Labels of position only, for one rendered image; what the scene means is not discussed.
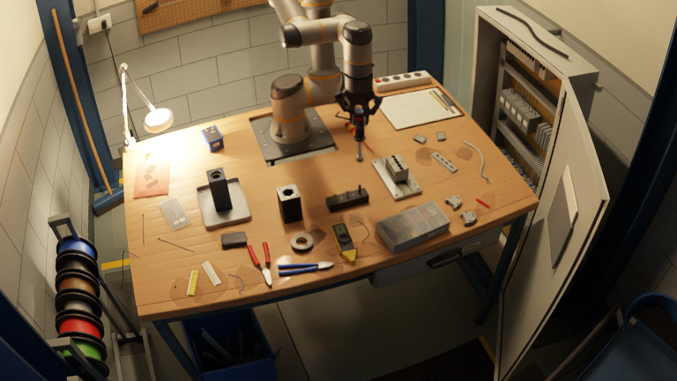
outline wooden table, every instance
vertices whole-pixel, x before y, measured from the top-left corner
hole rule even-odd
[[[442,88],[434,81],[432,85],[384,95],[432,86]],[[365,148],[364,162],[357,162],[357,145],[346,130],[346,121],[335,117],[339,106],[331,104],[316,110],[336,142],[336,152],[268,167],[249,124],[250,120],[271,113],[270,108],[265,108],[151,138],[138,143],[136,152],[123,155],[127,238],[130,251],[139,256],[130,260],[138,315],[143,321],[155,322],[165,341],[194,379],[200,378],[190,358],[168,329],[167,322],[252,307],[336,287],[512,222],[516,229],[510,231],[491,285],[484,286],[486,292],[478,316],[480,322],[483,322],[491,302],[498,295],[525,216],[537,207],[539,201],[471,117],[465,113],[458,118],[395,131],[383,113],[378,112],[371,117],[366,128],[367,142],[376,154]],[[216,153],[209,153],[200,130],[214,123],[223,133],[226,146]],[[447,140],[438,142],[435,135],[437,131],[445,131]],[[427,137],[428,142],[422,146],[413,141],[416,134]],[[482,151],[486,162],[484,174],[491,179],[491,184],[480,177],[480,156],[464,145],[463,140]],[[458,167],[456,174],[450,174],[431,160],[429,156],[435,150]],[[409,165],[423,188],[421,195],[395,202],[377,175],[371,161],[395,153],[400,153]],[[167,196],[134,199],[137,165],[165,159],[171,160],[169,197],[179,197],[193,222],[174,233],[158,206]],[[196,188],[207,184],[208,169],[219,167],[224,168],[228,178],[240,178],[249,201],[252,220],[207,231],[202,221]],[[303,220],[284,224],[279,214],[275,189],[290,183],[296,183],[301,193]],[[368,189],[368,205],[338,213],[328,212],[324,204],[326,197],[355,190],[359,184]],[[454,212],[444,204],[444,200],[454,194],[464,200],[463,210],[477,213],[478,223],[473,227],[464,227],[458,216],[460,211]],[[475,202],[475,198],[481,198],[490,208]],[[393,255],[376,234],[376,223],[429,200],[434,200],[450,218],[449,232]],[[355,237],[358,257],[354,266],[339,256],[331,236],[330,225],[342,220],[348,223]],[[369,237],[364,243],[362,239],[366,237],[367,231],[356,223],[357,220],[363,221],[368,227]],[[247,233],[248,243],[253,246],[259,259],[264,257],[262,243],[268,242],[272,257],[272,288],[265,284],[263,275],[252,265],[246,248],[221,249],[220,235],[234,231]],[[321,236],[322,231],[326,237],[310,253],[299,255],[292,250],[289,243],[292,235],[310,232]],[[158,237],[193,250],[194,253],[163,243]],[[218,287],[212,285],[202,268],[206,260],[212,263],[222,281]],[[333,261],[335,266],[328,271],[312,274],[285,278],[278,276],[277,264],[323,260]],[[470,275],[466,262],[462,268]],[[201,272],[197,293],[194,297],[188,297],[188,279],[190,271],[194,269]],[[238,278],[229,274],[240,277],[244,286]],[[471,282],[482,295],[479,282]]]

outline lamp head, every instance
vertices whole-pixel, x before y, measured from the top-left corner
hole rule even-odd
[[[144,118],[144,129],[152,134],[163,132],[172,126],[174,112],[172,109],[159,108],[151,111]]]

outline drawer handle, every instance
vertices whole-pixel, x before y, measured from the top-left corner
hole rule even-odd
[[[456,249],[447,251],[446,253],[443,253],[441,255],[437,255],[434,258],[430,259],[428,262],[426,262],[426,264],[430,266],[430,269],[437,269],[445,265],[448,265],[452,262],[456,262],[460,258],[461,258],[461,250]]]

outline floor mat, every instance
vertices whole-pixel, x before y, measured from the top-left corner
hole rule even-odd
[[[494,355],[483,338],[372,381],[492,381]]]

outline table drawer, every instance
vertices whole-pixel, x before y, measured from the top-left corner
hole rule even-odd
[[[453,244],[399,265],[375,271],[371,277],[371,283],[374,288],[379,288],[455,262],[462,256],[498,242],[501,228],[502,226],[491,228],[487,232],[474,235],[461,243]]]

